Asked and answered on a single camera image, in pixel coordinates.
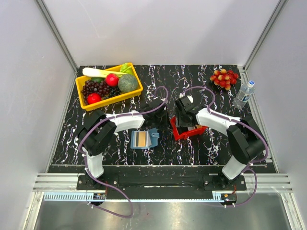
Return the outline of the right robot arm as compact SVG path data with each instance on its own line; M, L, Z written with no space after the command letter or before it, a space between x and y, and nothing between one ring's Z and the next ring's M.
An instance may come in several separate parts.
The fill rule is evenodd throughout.
M197 104L191 96L177 99L175 105L180 126L206 126L227 136L232 157L218 178L222 189L228 190L234 186L235 178L268 148L258 125L250 116L239 118L218 113Z

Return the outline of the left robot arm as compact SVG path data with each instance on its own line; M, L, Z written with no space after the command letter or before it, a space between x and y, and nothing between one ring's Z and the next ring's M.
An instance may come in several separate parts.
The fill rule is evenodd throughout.
M104 184L102 155L113 135L129 129L157 127L167 117L166 103L167 99L155 99L139 110L113 115L96 111L85 120L78 131L77 149L85 159L89 186L99 189Z

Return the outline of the red plastic bin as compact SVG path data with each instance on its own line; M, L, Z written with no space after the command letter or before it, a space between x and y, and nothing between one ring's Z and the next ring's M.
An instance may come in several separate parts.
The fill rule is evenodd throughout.
M175 116L170 119L170 125L172 127L172 132L175 140L188 139L192 136L203 135L208 128L207 126L200 125L191 127L178 127L176 121L177 119Z

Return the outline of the blue card holder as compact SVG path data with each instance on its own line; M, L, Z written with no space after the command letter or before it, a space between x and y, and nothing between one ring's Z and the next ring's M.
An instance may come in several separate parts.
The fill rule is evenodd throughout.
M149 149L158 146L160 135L157 128L152 128L146 131L131 132L131 149Z

